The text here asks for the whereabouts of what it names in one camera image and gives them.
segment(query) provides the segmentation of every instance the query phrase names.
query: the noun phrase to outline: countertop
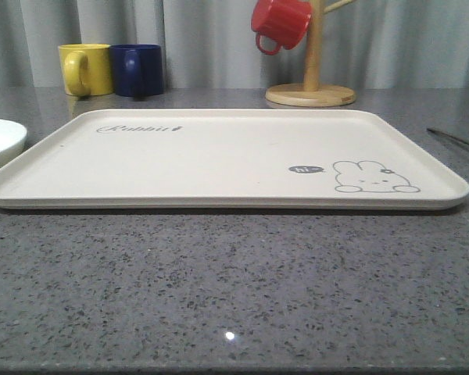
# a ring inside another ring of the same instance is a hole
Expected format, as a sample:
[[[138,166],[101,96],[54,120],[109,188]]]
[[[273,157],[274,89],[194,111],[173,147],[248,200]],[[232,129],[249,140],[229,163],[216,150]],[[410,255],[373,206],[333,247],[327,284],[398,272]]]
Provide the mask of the countertop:
[[[357,95],[341,109],[469,183],[469,147],[426,131],[469,138],[469,90]],[[270,107],[264,90],[0,88],[27,147],[95,109]],[[203,370],[469,373],[469,196],[439,212],[0,209],[0,372]]]

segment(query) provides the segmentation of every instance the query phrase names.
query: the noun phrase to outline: curtain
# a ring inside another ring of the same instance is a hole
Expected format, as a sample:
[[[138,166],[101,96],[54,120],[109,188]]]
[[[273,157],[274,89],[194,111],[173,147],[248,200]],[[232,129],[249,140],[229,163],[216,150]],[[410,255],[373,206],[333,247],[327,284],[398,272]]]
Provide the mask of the curtain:
[[[255,46],[256,0],[0,0],[0,87],[61,86],[57,46],[163,47],[169,88],[302,82],[305,41]],[[469,0],[357,0],[324,18],[321,81],[361,88],[468,88]]]

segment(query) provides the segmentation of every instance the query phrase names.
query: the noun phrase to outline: wooden mug stand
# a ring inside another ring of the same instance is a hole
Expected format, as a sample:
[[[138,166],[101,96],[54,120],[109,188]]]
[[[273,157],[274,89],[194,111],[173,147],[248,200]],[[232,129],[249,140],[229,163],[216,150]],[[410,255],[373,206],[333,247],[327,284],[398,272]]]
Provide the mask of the wooden mug stand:
[[[350,88],[320,83],[324,14],[353,1],[341,0],[325,8],[325,0],[310,0],[312,13],[307,31],[304,82],[270,87],[266,91],[267,100],[300,107],[331,107],[346,105],[356,100],[356,94]]]

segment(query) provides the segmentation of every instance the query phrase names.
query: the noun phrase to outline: wooden base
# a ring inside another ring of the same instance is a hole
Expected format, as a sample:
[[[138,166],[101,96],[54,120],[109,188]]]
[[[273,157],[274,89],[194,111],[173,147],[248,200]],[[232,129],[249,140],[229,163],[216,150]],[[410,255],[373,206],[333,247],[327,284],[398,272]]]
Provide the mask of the wooden base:
[[[343,86],[324,84],[318,91],[304,91],[302,84],[280,84],[266,90],[266,99],[298,107],[332,107],[356,100],[353,90]]]

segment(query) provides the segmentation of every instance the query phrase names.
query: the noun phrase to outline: mug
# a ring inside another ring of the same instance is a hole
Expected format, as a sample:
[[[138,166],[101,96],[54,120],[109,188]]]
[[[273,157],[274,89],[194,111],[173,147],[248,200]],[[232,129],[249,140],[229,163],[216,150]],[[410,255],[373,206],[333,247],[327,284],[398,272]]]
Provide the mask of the mug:
[[[105,95],[113,92],[109,45],[60,45],[64,91],[68,95]]]
[[[257,48],[267,54],[276,55],[281,46],[294,48],[304,37],[311,21],[311,4],[300,0],[259,0],[252,14],[252,30],[257,33]],[[268,51],[260,45],[264,36],[276,42]]]
[[[109,55],[115,94],[139,97],[163,93],[159,45],[112,45]]]

